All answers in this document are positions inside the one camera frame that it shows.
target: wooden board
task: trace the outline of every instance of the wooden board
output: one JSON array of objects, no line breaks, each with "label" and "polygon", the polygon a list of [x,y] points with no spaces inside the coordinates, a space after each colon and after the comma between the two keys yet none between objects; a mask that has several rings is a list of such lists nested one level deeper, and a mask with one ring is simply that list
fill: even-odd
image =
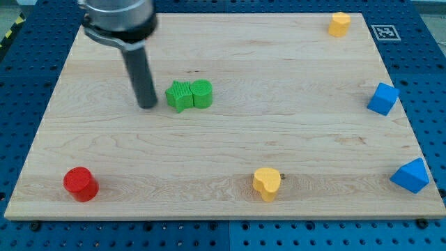
[{"label": "wooden board", "polygon": [[[367,25],[327,33],[329,14],[159,15],[147,52],[160,99],[139,109],[118,50],[79,31],[6,211],[10,220],[442,218],[431,183],[389,181],[422,156],[401,103],[366,109],[391,84]],[[214,103],[177,114],[174,79],[209,79]],[[64,174],[88,167],[79,203]],[[284,174],[265,203],[259,167]]]}]

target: blue pegboard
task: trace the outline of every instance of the blue pegboard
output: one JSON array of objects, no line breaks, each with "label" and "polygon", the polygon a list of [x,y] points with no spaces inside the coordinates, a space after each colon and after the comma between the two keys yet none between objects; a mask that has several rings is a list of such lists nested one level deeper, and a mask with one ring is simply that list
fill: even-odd
[{"label": "blue pegboard", "polygon": [[[155,2],[160,13],[362,13],[394,85],[401,90],[400,99],[435,182],[446,188],[446,59],[410,2]],[[446,220],[418,225],[414,220],[7,221],[3,213],[83,14],[76,0],[39,0],[0,63],[0,250],[446,250]],[[379,40],[373,25],[393,26],[400,40]]]}]

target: blue toy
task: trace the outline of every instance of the blue toy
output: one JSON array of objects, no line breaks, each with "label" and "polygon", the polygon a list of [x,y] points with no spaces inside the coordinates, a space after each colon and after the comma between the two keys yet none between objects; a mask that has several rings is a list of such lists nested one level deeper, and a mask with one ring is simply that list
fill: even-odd
[{"label": "blue toy", "polygon": [[379,83],[373,98],[371,98],[368,109],[387,116],[397,101],[399,90],[388,86],[384,83]]},{"label": "blue toy", "polygon": [[415,194],[429,184],[429,177],[427,176],[423,159],[421,158],[400,167],[399,170],[390,177],[390,180]]}]

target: red block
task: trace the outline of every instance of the red block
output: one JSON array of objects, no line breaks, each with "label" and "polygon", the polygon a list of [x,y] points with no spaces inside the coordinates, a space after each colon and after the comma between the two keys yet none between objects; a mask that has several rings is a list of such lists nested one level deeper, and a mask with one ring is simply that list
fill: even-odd
[{"label": "red block", "polygon": [[63,178],[64,188],[80,202],[94,198],[99,190],[99,184],[85,167],[71,169]]}]

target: green toy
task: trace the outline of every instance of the green toy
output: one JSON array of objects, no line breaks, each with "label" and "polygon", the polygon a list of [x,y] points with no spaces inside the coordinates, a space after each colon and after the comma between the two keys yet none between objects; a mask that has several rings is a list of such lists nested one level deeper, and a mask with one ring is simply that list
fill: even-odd
[{"label": "green toy", "polygon": [[194,99],[190,91],[190,82],[174,80],[172,86],[166,90],[167,104],[175,107],[178,113],[186,108],[194,107]]},{"label": "green toy", "polygon": [[207,108],[212,104],[212,84],[205,79],[198,79],[190,85],[196,108]]}]

